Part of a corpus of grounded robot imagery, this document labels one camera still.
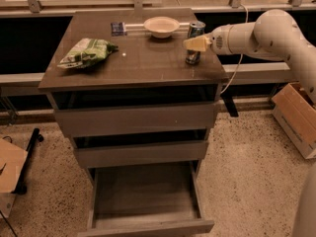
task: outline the cabinet top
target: cabinet top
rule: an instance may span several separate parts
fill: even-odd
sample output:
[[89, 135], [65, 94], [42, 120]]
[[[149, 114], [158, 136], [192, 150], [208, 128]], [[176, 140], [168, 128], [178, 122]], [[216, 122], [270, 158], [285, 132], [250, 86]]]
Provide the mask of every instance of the cabinet top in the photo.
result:
[[[167, 39], [157, 39], [143, 28], [145, 20], [166, 16], [180, 22]], [[200, 55], [198, 65], [186, 63], [189, 22], [196, 21], [191, 9], [144, 9], [106, 12], [79, 12], [70, 22], [39, 89], [49, 91], [94, 90], [105, 88], [151, 87], [219, 83], [227, 79], [216, 54]], [[124, 22], [126, 36], [112, 36], [111, 23]], [[118, 51], [90, 68], [62, 69], [56, 65], [83, 38], [108, 40]]]

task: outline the speckled floor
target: speckled floor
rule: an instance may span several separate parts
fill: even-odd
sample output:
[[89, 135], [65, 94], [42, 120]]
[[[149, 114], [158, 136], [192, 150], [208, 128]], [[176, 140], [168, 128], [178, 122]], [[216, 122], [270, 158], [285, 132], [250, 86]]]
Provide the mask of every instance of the speckled floor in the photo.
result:
[[[17, 196], [9, 221], [20, 237], [76, 236], [87, 225], [92, 186], [57, 124], [19, 117], [0, 135], [27, 147], [38, 127], [27, 175], [28, 192]], [[290, 236], [303, 181], [315, 160], [304, 160], [271, 110], [218, 115], [197, 178], [202, 209], [215, 226], [204, 237]], [[0, 219], [0, 236], [13, 236]]]

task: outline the white bowl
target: white bowl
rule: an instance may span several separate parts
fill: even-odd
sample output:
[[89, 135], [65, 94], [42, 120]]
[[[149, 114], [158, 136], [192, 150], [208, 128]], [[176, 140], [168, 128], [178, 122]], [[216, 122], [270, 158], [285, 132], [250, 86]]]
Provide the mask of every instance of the white bowl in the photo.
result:
[[169, 37], [173, 31], [178, 29], [179, 22], [168, 17], [155, 17], [145, 21], [144, 28], [151, 32], [151, 35], [158, 39]]

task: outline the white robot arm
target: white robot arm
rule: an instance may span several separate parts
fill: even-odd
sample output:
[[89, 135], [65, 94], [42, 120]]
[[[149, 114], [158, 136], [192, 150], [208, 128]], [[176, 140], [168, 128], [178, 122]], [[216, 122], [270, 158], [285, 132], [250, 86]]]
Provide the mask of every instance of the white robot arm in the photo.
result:
[[227, 25], [184, 42], [186, 49], [216, 54], [245, 54], [266, 60], [283, 60], [316, 103], [316, 48], [294, 19], [283, 10], [270, 10], [254, 23]]

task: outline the snack bag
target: snack bag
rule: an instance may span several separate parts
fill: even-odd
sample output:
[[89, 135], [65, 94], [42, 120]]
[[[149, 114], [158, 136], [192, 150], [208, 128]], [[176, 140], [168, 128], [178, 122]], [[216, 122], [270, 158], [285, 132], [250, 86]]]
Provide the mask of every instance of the snack bag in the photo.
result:
[[106, 59], [118, 46], [104, 39], [81, 39], [60, 60], [60, 68], [86, 68]]

